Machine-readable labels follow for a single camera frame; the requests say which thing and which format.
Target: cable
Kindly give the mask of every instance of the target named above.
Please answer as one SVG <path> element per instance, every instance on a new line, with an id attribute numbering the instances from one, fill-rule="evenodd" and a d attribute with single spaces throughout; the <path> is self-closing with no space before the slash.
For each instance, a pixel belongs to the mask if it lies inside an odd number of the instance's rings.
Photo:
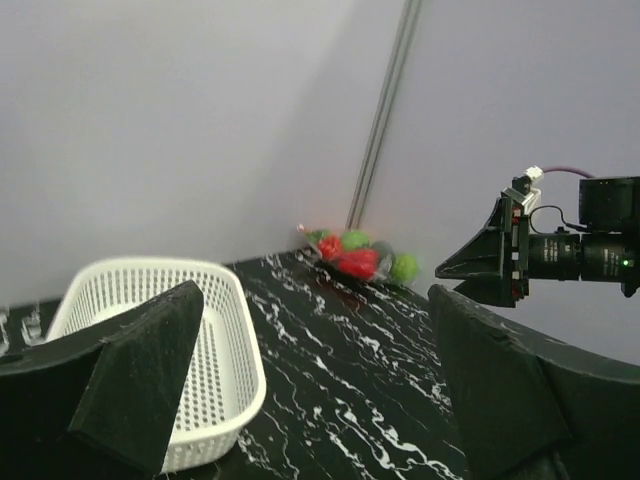
<path id="1" fill-rule="evenodd" d="M 594 178 L 594 176 L 591 175 L 589 172 L 585 172 L 584 170 L 581 170 L 579 168 L 574 168 L 574 167 L 563 167 L 563 166 L 546 167 L 546 168 L 543 168 L 542 171 L 544 173 L 566 172 L 566 173 L 573 173 L 575 175 L 580 175 L 581 177 L 584 177 L 584 178 Z"/>
<path id="2" fill-rule="evenodd" d="M 558 210 L 560 212 L 560 221 L 562 222 L 562 224 L 565 227 L 572 228 L 572 229 L 574 229 L 574 230 L 576 230 L 578 232 L 588 232 L 588 230 L 585 227 L 581 226 L 581 225 L 576 225 L 574 223 L 569 223 L 569 222 L 565 221 L 564 212 L 557 205 L 541 205 L 540 207 L 536 207 L 533 210 L 531 210 L 531 213 L 529 214 L 529 219 L 530 219 L 529 228 L 531 228 L 531 230 L 534 233 L 540 234 L 541 232 L 536 230 L 536 228 L 533 226 L 533 214 L 536 213 L 538 210 L 542 210 L 543 208 L 554 208 L 554 209 Z"/>

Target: black foam block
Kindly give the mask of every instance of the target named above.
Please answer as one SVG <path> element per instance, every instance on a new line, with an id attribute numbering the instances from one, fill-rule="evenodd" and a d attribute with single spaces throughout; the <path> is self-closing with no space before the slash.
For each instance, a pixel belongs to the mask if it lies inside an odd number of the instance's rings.
<path id="1" fill-rule="evenodd" d="M 200 330 L 185 282 L 0 358 L 0 469 L 15 479 L 138 480 L 162 468 Z"/>

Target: camera lens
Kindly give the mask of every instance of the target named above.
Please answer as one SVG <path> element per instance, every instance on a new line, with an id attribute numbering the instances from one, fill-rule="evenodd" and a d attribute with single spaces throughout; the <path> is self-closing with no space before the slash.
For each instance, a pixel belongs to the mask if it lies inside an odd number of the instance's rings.
<path id="1" fill-rule="evenodd" d="M 635 266 L 633 243 L 620 234 L 588 234 L 582 236 L 582 280 L 587 282 L 619 282 Z"/>
<path id="2" fill-rule="evenodd" d="M 529 237 L 529 278 L 578 280 L 580 235 L 543 233 Z"/>

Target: green ball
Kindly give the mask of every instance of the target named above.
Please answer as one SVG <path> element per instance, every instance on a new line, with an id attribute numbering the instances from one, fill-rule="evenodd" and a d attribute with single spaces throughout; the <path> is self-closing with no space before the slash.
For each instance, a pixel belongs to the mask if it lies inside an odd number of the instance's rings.
<path id="1" fill-rule="evenodd" d="M 377 242 L 373 242 L 371 244 L 371 248 L 378 252 L 378 255 L 380 255 L 380 260 L 384 258 L 391 258 L 391 260 L 395 259 L 393 248 L 391 247 L 391 244 L 389 242 L 378 240 Z"/>
<path id="2" fill-rule="evenodd" d="M 329 235 L 331 235 L 331 230 L 326 228 L 323 230 L 314 230 L 312 232 L 305 233 L 305 236 L 307 237 L 309 243 L 313 243 L 314 245 L 318 244 L 321 240 L 327 238 Z"/>
<path id="3" fill-rule="evenodd" d="M 390 272 L 391 279 L 399 283 L 407 283 L 415 280 L 418 273 L 420 273 L 418 260 L 409 253 L 397 255 Z"/>
<path id="4" fill-rule="evenodd" d="M 345 232 L 340 238 L 340 241 L 342 242 L 342 249 L 345 252 L 366 247 L 370 243 L 369 236 L 360 230 Z"/>

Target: connector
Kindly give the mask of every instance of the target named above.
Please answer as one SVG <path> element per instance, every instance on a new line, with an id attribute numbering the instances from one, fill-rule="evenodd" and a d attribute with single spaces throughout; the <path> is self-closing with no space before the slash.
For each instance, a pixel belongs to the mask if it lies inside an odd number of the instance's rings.
<path id="1" fill-rule="evenodd" d="M 524 174 L 531 179 L 531 184 L 535 184 L 538 180 L 542 180 L 544 177 L 544 170 L 540 167 L 529 167 L 524 171 Z"/>

